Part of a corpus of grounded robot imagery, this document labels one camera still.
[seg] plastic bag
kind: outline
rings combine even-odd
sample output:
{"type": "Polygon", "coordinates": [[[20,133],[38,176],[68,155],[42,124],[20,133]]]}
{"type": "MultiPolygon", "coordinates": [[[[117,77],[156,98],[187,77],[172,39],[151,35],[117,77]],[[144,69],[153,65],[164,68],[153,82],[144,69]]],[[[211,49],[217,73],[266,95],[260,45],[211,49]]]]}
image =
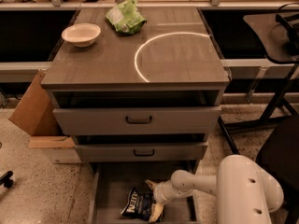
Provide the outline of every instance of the plastic bag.
{"type": "Polygon", "coordinates": [[[117,4],[106,13],[107,19],[115,27],[117,32],[134,35],[147,22],[138,11],[136,4],[136,0],[127,0],[117,4]]]}
{"type": "Polygon", "coordinates": [[[129,194],[128,204],[121,211],[121,214],[124,217],[149,220],[154,203],[152,193],[139,193],[136,188],[132,188],[129,194]]]}

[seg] drawer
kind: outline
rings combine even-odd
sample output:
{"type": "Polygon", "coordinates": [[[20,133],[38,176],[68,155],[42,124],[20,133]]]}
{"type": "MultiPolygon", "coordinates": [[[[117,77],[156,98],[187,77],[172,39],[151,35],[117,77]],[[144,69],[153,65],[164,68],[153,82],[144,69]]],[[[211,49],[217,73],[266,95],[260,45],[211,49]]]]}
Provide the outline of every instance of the drawer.
{"type": "MultiPolygon", "coordinates": [[[[187,170],[186,162],[125,162],[99,163],[95,173],[88,224],[148,223],[138,218],[123,217],[121,210],[128,201],[132,187],[149,193],[145,180],[166,181],[177,169],[187,170]]],[[[199,224],[195,208],[196,197],[176,199],[164,207],[162,223],[199,224]]]]}
{"type": "Polygon", "coordinates": [[[54,110],[65,135],[211,133],[220,113],[218,106],[54,110]]]}
{"type": "Polygon", "coordinates": [[[182,144],[75,145],[83,162],[106,161],[199,161],[207,142],[182,144]]]}

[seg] cabinet top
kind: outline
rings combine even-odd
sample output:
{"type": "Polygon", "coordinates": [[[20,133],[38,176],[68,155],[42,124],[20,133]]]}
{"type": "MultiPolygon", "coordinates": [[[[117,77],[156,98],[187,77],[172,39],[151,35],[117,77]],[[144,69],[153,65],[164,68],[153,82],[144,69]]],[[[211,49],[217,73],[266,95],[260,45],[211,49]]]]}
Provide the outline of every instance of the cabinet top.
{"type": "Polygon", "coordinates": [[[196,7],[141,7],[135,35],[115,32],[108,8],[83,8],[76,23],[102,33],[87,48],[64,42],[42,81],[46,89],[226,86],[229,82],[196,7]]]}

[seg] green bag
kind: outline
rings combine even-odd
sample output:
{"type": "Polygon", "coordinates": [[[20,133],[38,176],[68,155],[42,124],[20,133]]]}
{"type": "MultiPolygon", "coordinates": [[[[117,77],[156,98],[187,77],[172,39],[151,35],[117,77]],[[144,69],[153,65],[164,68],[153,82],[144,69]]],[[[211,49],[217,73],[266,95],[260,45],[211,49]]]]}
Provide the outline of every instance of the green bag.
{"type": "Polygon", "coordinates": [[[117,4],[106,13],[106,18],[119,33],[133,35],[138,33],[146,19],[136,7],[136,0],[127,0],[117,4]]]}

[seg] drawer handle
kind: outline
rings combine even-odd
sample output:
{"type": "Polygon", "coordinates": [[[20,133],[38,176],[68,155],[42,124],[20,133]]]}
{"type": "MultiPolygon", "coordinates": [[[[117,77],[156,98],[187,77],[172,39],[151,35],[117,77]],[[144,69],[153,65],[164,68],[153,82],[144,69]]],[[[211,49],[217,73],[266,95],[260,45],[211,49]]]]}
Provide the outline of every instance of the drawer handle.
{"type": "Polygon", "coordinates": [[[152,122],[152,116],[149,116],[148,119],[131,119],[130,117],[126,116],[125,121],[128,124],[149,124],[152,122]]]}
{"type": "Polygon", "coordinates": [[[153,149],[151,153],[138,153],[138,151],[134,149],[134,155],[137,157],[151,157],[155,155],[155,149],[153,149]]]}

